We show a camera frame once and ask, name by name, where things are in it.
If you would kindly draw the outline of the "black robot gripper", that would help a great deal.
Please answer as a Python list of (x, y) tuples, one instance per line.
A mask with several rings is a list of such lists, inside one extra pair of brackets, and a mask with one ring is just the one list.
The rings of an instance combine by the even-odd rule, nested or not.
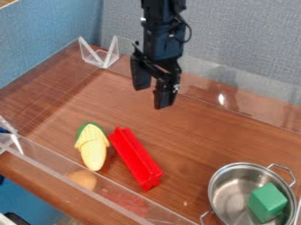
[(186, 43), (185, 25), (143, 25), (143, 44), (135, 43), (131, 55), (131, 81), (137, 91), (151, 86), (151, 76), (157, 77), (154, 107), (162, 109), (173, 105), (179, 91), (181, 67), (178, 59)]

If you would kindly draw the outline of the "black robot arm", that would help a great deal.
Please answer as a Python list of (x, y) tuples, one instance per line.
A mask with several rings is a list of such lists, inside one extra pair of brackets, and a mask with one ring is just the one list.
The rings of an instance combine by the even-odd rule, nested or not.
[(171, 106), (179, 90), (181, 67), (186, 29), (190, 28), (181, 16), (186, 10), (186, 0), (141, 0), (143, 17), (143, 49), (139, 42), (133, 44), (131, 80), (137, 91), (151, 87), (154, 90), (154, 107)]

